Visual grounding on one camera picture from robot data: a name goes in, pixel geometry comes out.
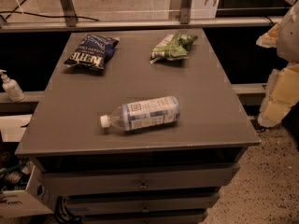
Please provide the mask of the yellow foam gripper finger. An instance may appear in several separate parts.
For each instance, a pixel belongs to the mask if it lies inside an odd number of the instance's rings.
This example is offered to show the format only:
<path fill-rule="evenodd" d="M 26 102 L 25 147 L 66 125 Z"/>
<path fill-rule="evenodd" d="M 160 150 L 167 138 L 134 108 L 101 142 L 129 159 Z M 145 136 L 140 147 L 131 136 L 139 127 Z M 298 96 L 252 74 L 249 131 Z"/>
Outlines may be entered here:
<path fill-rule="evenodd" d="M 274 69 L 266 84 L 258 123 L 266 128 L 280 124 L 298 102 L 299 63 L 288 63 L 282 70 Z"/>
<path fill-rule="evenodd" d="M 275 48 L 277 46 L 279 26 L 280 23 L 277 23 L 272 28 L 270 28 L 266 33 L 261 35 L 257 39 L 256 45 L 263 48 Z"/>

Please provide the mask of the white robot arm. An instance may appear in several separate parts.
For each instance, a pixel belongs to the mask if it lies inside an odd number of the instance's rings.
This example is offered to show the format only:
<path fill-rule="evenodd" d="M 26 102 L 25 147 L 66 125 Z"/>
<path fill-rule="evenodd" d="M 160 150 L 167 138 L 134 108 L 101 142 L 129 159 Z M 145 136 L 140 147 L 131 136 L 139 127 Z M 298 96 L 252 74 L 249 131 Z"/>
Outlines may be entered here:
<path fill-rule="evenodd" d="M 278 125 L 299 102 L 299 1 L 256 44 L 276 48 L 278 57 L 288 62 L 281 71 L 273 69 L 266 84 L 257 120 L 269 128 Z"/>

